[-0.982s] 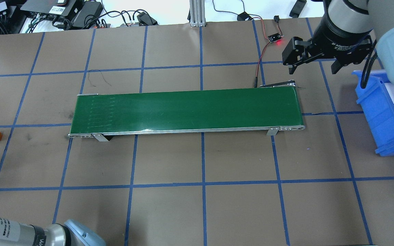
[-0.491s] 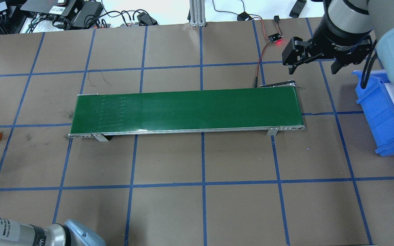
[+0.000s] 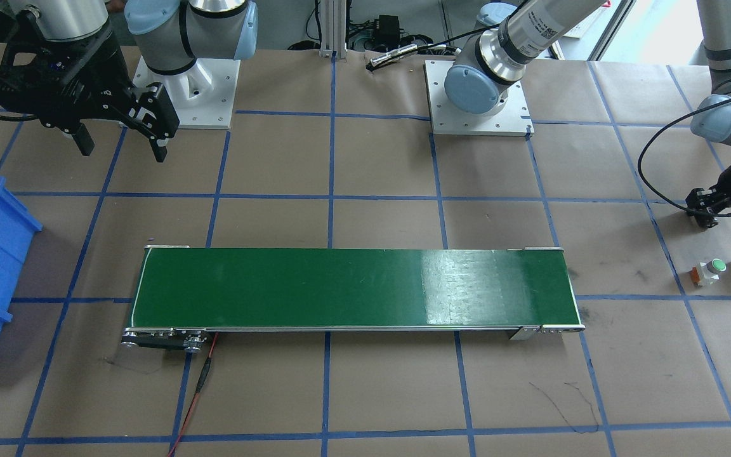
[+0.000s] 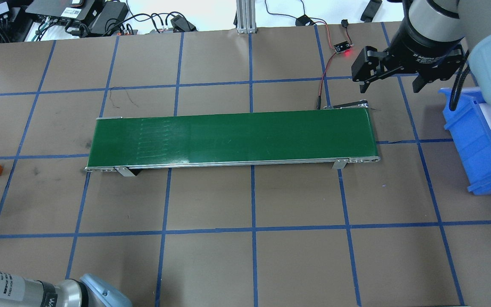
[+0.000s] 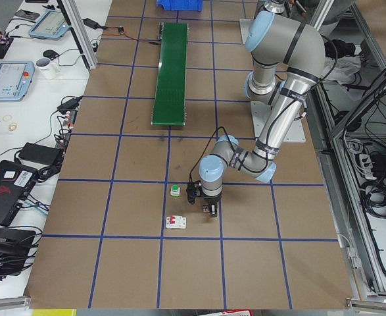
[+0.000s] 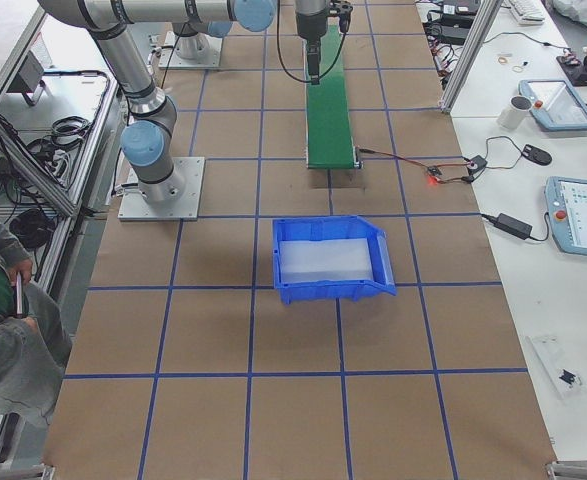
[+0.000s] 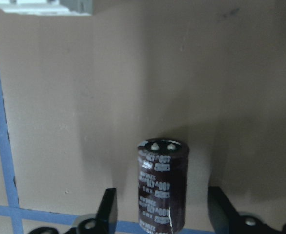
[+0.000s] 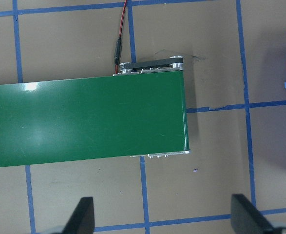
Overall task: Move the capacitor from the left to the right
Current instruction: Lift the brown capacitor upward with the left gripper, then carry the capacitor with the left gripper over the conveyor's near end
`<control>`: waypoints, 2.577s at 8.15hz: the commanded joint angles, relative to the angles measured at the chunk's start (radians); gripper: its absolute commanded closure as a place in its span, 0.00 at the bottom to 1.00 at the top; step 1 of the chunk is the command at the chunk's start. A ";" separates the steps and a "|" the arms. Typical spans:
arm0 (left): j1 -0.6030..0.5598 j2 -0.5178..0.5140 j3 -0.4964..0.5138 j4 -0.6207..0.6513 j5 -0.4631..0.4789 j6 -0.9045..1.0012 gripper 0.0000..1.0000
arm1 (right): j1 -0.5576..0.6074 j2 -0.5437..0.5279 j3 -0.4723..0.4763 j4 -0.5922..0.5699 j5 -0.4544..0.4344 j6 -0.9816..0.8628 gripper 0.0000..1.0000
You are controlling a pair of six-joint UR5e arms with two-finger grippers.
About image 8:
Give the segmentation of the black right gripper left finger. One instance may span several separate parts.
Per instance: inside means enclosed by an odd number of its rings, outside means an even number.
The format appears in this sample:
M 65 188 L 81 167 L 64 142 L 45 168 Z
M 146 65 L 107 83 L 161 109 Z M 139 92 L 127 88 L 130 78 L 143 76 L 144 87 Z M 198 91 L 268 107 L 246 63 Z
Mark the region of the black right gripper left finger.
M 63 234 L 92 234 L 95 230 L 93 197 L 80 199 L 71 217 L 66 223 Z

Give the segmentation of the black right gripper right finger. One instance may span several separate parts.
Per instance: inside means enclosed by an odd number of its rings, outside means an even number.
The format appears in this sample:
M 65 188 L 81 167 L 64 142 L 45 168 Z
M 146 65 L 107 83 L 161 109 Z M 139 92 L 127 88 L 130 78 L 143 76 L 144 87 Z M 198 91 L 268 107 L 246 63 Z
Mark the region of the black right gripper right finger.
M 236 234 L 271 234 L 272 225 L 243 194 L 231 196 L 230 223 Z

